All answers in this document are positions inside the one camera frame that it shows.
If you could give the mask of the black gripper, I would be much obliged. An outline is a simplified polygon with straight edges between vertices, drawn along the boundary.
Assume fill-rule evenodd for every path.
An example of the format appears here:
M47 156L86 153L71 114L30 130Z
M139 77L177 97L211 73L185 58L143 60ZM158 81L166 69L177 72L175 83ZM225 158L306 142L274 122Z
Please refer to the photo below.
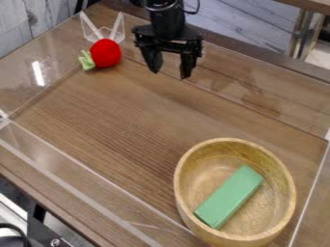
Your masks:
M186 14L197 14L185 9L185 0L145 0L150 14L149 25L135 26L135 45L141 49L149 69L158 73L163 63L163 51L181 54L181 78L189 78L202 55L202 35L186 24Z

